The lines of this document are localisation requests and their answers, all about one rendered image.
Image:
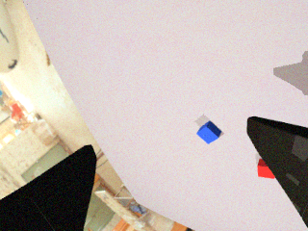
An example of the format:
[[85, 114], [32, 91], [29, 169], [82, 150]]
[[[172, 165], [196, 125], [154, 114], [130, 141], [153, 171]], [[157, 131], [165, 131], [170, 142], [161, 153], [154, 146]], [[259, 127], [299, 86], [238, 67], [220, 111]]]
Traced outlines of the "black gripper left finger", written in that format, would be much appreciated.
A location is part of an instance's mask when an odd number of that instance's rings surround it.
[[84, 231], [97, 157], [91, 145], [68, 155], [0, 200], [0, 231]]

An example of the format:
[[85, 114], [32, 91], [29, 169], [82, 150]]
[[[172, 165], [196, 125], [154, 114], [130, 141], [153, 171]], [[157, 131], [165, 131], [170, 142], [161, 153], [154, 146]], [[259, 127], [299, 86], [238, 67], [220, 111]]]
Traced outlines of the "blue block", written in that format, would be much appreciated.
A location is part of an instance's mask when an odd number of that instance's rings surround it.
[[220, 135], [220, 130], [216, 126], [216, 124], [213, 124], [211, 120], [209, 122], [203, 124], [197, 130], [196, 134], [203, 140], [206, 141], [207, 143], [215, 141], [216, 138]]

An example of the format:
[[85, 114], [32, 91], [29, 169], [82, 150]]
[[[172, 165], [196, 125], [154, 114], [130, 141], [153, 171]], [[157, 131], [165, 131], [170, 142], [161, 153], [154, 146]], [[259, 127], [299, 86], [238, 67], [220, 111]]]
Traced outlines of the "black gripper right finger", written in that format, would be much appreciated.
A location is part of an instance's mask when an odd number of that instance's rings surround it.
[[308, 227], [308, 127], [250, 116], [246, 133]]

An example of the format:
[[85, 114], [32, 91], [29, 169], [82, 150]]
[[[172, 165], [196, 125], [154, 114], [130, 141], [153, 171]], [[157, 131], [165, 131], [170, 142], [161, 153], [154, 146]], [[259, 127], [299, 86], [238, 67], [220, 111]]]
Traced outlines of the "red block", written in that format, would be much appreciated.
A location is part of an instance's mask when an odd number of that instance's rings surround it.
[[258, 177], [259, 176], [266, 177], [266, 178], [273, 178], [274, 180], [274, 174], [270, 172], [269, 167], [267, 167], [263, 159], [259, 159], [259, 163], [258, 163]]

